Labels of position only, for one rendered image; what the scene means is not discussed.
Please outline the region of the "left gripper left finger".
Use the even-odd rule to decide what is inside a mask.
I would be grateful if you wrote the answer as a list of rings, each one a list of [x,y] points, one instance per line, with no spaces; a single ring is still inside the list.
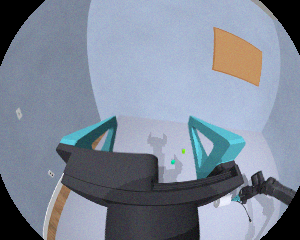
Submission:
[[[101,151],[113,152],[117,131],[116,116],[112,116],[97,124],[91,125],[67,136],[64,136],[60,143],[73,145],[74,147],[79,148],[92,149],[92,143],[101,135],[103,135],[107,130],[109,131]]]

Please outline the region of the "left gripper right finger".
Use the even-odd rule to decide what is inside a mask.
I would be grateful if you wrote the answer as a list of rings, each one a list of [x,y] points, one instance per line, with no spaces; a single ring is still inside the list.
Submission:
[[[206,178],[218,164],[234,160],[246,144],[242,136],[191,115],[188,129],[197,179]],[[213,142],[214,147],[209,156],[201,144],[197,131]]]

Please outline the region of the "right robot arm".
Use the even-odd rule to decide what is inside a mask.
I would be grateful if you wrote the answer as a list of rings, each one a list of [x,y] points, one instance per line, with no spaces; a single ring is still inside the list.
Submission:
[[[249,185],[247,185],[239,191],[239,197],[244,196],[243,200],[248,200],[257,194],[265,194],[266,196],[269,195],[275,197],[276,199],[289,206],[296,194],[296,191],[282,185],[273,177],[269,177],[265,182],[262,171],[258,171],[253,174],[253,176],[251,176],[251,181],[251,188],[249,187]]]

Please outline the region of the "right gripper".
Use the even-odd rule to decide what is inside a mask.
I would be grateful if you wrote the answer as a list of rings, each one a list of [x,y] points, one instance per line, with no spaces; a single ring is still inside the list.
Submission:
[[[236,198],[236,199],[235,199],[235,198]],[[239,194],[238,194],[238,195],[235,196],[231,201],[242,201],[241,204],[246,204],[246,203],[247,203],[247,200],[244,200],[244,201],[243,201],[243,198],[244,198],[244,196],[239,197]]]

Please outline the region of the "white cylinder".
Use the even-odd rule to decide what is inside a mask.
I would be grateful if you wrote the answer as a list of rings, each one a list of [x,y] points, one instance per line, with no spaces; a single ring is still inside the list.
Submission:
[[[219,208],[219,207],[227,206],[230,204],[230,202],[231,202],[231,195],[228,194],[214,201],[214,207]]]

